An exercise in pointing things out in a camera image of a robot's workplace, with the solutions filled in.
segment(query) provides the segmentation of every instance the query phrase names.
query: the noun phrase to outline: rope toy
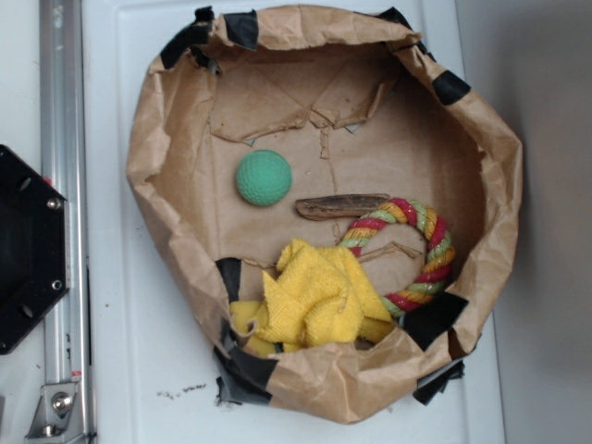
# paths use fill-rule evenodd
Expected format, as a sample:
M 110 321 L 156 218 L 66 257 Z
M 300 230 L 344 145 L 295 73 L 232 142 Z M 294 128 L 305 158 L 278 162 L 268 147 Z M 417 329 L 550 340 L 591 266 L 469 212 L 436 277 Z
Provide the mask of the rope toy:
M 353 221 L 339 246 L 349 248 L 355 257 L 360 257 L 362 248 L 379 230 L 395 223 L 416 227 L 428 241 L 421 275 L 406 289 L 382 296 L 390 314 L 398 318 L 431 302 L 435 294 L 444 290 L 456 251 L 442 217 L 416 200 L 398 197 L 389 199 L 376 210 Z

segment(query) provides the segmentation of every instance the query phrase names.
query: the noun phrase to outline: brown paper bag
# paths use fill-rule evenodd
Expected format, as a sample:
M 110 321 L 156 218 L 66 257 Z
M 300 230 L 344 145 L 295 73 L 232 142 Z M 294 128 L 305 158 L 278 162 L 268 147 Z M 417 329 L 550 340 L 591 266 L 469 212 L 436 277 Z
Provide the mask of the brown paper bag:
M 285 6 L 214 19 L 206 8 L 149 68 L 129 183 L 213 345 L 223 397 L 352 423 L 475 347 L 512 269 L 522 148 L 404 24 L 394 9 L 370 17 Z M 249 205 L 234 185 L 239 161 L 260 148 L 292 168 L 290 193 L 269 207 Z M 375 192 L 446 218 L 458 252 L 446 292 L 369 350 L 243 351 L 228 301 L 261 299 L 262 269 L 293 238 L 335 245 L 351 222 L 303 219 L 293 202 Z M 372 242 L 393 240 L 418 254 L 395 249 L 364 263 L 380 294 L 404 288 L 425 260 L 411 228 L 385 228 Z

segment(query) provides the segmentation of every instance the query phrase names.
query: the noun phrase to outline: yellow towel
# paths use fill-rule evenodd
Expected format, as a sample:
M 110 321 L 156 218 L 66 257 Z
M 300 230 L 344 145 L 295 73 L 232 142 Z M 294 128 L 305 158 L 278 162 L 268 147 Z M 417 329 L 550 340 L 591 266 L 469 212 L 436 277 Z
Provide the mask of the yellow towel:
M 393 329 L 389 312 L 347 248 L 315 248 L 294 239 L 277 270 L 277 280 L 263 273 L 265 300 L 250 318 L 258 339 L 281 342 L 287 351 L 358 337 L 376 343 Z M 235 313 L 242 303 L 247 302 L 232 304 Z M 253 306 L 247 311 L 252 315 Z

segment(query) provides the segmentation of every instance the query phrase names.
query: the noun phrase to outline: stick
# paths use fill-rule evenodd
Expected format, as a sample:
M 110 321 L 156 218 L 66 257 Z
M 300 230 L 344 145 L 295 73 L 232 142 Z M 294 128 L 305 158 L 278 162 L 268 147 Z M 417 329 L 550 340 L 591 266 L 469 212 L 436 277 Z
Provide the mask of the stick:
M 338 196 L 299 199 L 295 202 L 300 216 L 311 220 L 364 215 L 386 202 L 388 194 L 341 194 Z

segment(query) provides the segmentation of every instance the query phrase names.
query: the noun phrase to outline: gray wall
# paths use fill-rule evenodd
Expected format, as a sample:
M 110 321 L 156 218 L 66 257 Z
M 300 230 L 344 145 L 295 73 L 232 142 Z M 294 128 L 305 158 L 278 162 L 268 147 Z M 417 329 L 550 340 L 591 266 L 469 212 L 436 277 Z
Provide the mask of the gray wall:
M 37 171 L 39 122 L 39 2 L 0 0 L 0 143 Z M 42 322 L 16 350 L 0 356 L 0 443 L 21 443 L 29 432 L 44 368 Z
M 524 141 L 494 318 L 509 444 L 592 442 L 592 2 L 457 0 L 466 78 Z

